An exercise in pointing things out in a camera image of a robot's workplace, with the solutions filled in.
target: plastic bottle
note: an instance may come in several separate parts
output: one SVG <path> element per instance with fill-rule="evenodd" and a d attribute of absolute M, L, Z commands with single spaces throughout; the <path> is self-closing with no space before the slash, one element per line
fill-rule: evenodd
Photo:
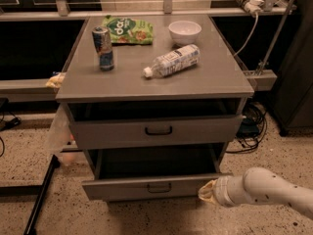
<path fill-rule="evenodd" d="M 146 78 L 169 76 L 196 64 L 199 59 L 199 48 L 195 44 L 190 44 L 157 57 L 151 67 L 144 68 L 143 74 Z"/>

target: soda can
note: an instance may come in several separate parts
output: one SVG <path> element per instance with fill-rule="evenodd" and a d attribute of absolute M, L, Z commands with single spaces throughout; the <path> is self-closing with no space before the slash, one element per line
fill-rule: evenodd
<path fill-rule="evenodd" d="M 92 31 L 94 44 L 99 57 L 99 65 L 102 71 L 110 71 L 114 68 L 113 50 L 110 30 L 105 26 L 97 26 Z"/>

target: snack bag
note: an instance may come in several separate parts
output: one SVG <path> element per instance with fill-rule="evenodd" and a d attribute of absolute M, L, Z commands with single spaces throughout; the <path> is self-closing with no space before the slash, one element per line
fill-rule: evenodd
<path fill-rule="evenodd" d="M 143 20 L 106 16 L 103 26 L 110 29 L 112 43 L 152 44 L 154 27 Z"/>

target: floor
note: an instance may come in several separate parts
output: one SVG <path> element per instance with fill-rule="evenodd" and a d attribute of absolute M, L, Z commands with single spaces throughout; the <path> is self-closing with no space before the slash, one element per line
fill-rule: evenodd
<path fill-rule="evenodd" d="M 22 124 L 1 132 L 6 151 L 0 158 L 0 185 L 40 184 L 51 158 L 47 136 L 55 114 L 15 114 Z M 292 183 L 313 189 L 313 133 L 303 130 L 281 137 L 277 123 L 269 115 L 267 119 L 268 130 L 257 151 L 226 154 L 222 172 L 240 175 L 252 166 L 262 166 Z M 233 142 L 228 149 L 236 146 Z M 313 234 L 312 220 L 284 206 L 225 209 L 196 197 L 125 203 L 89 201 L 80 183 L 92 178 L 83 160 L 56 169 L 37 221 L 38 235 Z M 2 235 L 24 232 L 33 200 L 30 197 L 0 200 Z"/>

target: white bowl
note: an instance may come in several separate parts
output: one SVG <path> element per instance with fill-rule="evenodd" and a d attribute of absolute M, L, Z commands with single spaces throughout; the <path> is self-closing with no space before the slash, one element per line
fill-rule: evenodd
<path fill-rule="evenodd" d="M 178 46 L 195 43 L 201 26 L 191 21 L 176 21 L 168 27 L 170 36 Z"/>

